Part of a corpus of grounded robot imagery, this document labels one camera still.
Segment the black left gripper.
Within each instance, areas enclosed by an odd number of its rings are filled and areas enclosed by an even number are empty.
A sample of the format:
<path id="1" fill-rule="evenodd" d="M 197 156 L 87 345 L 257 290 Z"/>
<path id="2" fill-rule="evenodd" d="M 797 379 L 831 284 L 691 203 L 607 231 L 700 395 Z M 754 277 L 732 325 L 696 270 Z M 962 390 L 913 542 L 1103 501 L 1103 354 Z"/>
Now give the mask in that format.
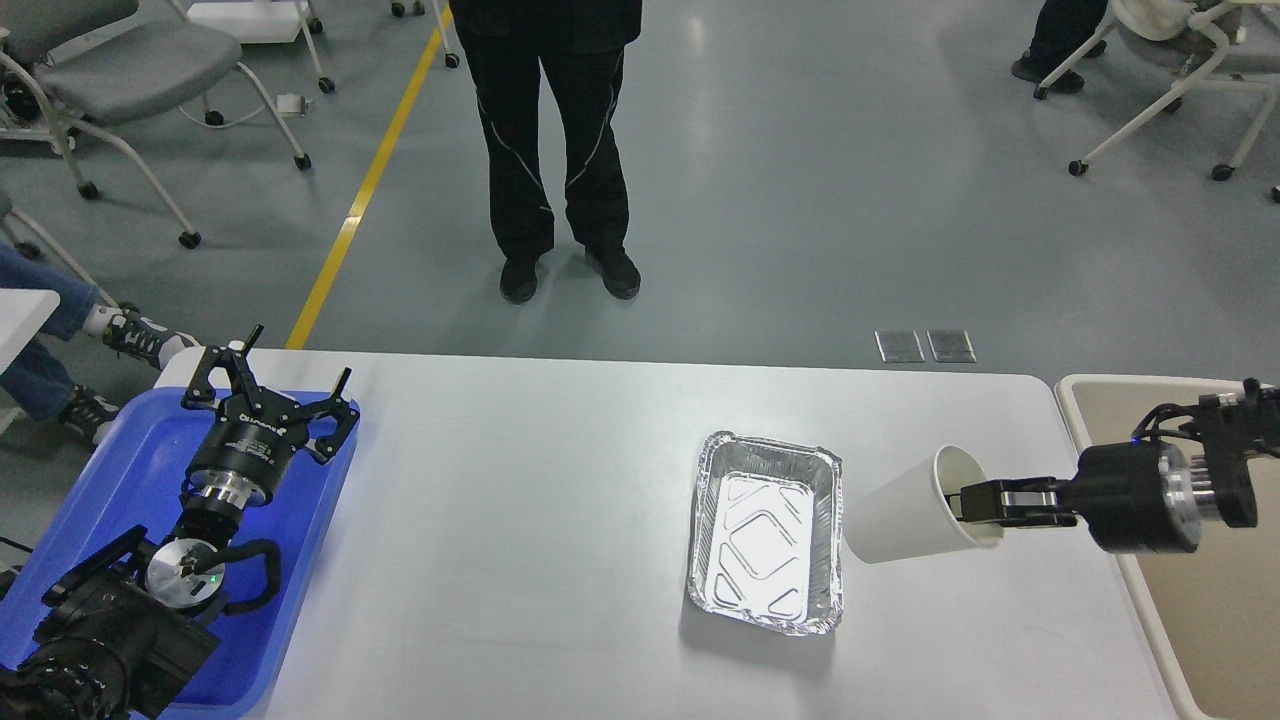
<path id="1" fill-rule="evenodd" d="M 360 421 L 360 410 L 346 396 L 352 369 L 344 366 L 333 391 L 306 405 L 289 396 L 268 393 L 250 368 L 248 355 L 264 331 L 256 324 L 239 347 L 207 346 L 180 398 L 188 410 L 215 409 L 211 375 L 223 370 L 230 395 L 221 398 L 215 421 L 200 445 L 186 475 L 191 489 L 237 509 L 271 502 L 298 451 L 317 465 L 329 464 L 347 445 Z M 252 411 L 261 411 L 253 415 Z"/>

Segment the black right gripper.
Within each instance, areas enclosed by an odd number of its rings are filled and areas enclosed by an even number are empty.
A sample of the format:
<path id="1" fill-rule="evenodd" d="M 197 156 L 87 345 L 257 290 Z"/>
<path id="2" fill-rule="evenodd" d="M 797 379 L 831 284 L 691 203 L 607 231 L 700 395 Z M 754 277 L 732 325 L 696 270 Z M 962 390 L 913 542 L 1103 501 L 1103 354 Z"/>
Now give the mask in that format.
<path id="1" fill-rule="evenodd" d="M 1164 441 L 1087 448 L 1062 487 L 1052 477 L 983 480 L 943 497 L 957 521 L 1004 528 L 1070 528 L 1085 519 L 1110 553 L 1192 553 L 1201 515 L 1184 454 Z"/>

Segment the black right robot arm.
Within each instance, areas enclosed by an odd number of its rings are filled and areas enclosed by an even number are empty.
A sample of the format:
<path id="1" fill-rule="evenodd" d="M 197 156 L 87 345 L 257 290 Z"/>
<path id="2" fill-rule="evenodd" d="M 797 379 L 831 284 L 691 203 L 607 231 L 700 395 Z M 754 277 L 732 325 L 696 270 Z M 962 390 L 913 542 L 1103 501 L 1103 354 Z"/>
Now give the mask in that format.
<path id="1" fill-rule="evenodd" d="M 1249 460 L 1277 456 L 1277 388 L 1245 378 L 1238 392 L 1161 404 L 1128 441 L 1093 445 L 1069 479 L 993 479 L 943 492 L 970 527 L 1075 527 L 1110 553 L 1193 553 L 1207 521 L 1253 528 Z"/>

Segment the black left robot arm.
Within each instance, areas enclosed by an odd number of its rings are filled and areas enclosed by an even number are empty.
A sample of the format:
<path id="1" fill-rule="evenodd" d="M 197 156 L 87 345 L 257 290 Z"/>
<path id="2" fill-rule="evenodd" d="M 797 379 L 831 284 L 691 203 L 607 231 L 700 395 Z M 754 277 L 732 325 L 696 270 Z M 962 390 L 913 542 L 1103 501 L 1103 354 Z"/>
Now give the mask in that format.
<path id="1" fill-rule="evenodd" d="M 358 405 L 276 391 L 253 338 L 129 402 L 3 601 L 5 719 L 237 719 L 288 644 Z"/>

